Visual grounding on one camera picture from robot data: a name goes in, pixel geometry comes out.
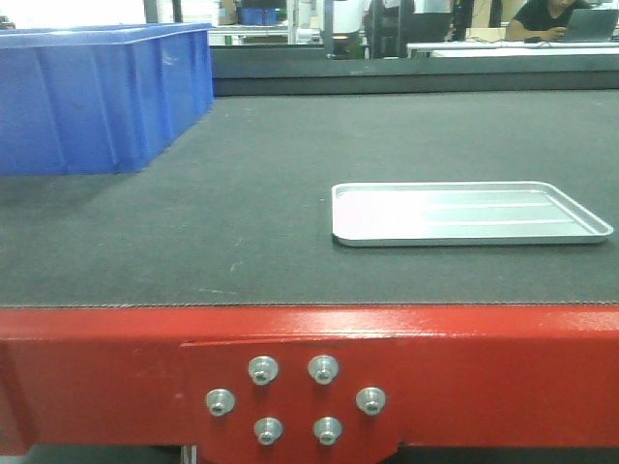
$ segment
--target metal plate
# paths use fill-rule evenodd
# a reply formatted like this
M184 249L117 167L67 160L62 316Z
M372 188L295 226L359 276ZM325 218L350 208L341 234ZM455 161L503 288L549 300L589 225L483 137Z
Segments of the metal plate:
M352 247L591 244L613 228L541 182L339 184L333 234Z

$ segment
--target bolt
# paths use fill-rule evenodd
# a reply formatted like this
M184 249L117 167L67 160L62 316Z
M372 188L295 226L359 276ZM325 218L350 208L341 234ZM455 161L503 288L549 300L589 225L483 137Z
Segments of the bolt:
M224 416L234 409L234 394L226 389L211 390L206 393L204 403L212 416Z
M309 375L320 385L328 385L339 373L338 361L328 355L314 357L308 364Z
M357 407L368 416L376 416L385 407L387 396L377 387L367 387L357 393Z
M270 447L283 433L281 422L275 418L262 418L253 425L258 443Z
M313 423L313 434L320 445L330 447L341 435L341 422L336 418L322 418Z
M250 361L248 372L256 385L267 385L279 372L278 362L270 356L258 356Z

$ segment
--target white tray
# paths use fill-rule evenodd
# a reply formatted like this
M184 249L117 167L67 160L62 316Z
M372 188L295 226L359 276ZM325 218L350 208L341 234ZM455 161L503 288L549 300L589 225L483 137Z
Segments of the white tray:
M542 182L339 184L333 235L351 247L591 244L613 228Z

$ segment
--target conveyor table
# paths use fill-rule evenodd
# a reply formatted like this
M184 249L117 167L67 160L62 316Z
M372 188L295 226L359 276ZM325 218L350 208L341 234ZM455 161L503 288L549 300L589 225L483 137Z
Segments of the conveyor table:
M0 452L617 446L615 236L350 248L330 203L344 182L534 180L617 226L617 107L617 91L218 99L143 172L1 178ZM261 355L280 367L266 386L248 376ZM316 355L339 362L329 385ZM386 393L375 416L355 405L367 387ZM232 412L209 414L213 389ZM271 446L252 431L266 417ZM332 446L312 434L324 417L343 424Z

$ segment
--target blue box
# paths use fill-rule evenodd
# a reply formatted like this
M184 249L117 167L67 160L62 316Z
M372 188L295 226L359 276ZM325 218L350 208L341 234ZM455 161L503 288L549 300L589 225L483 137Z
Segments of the blue box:
M240 8L239 23L252 26L272 26L277 23L275 8Z
M137 171L213 104L210 24L0 32L0 174Z

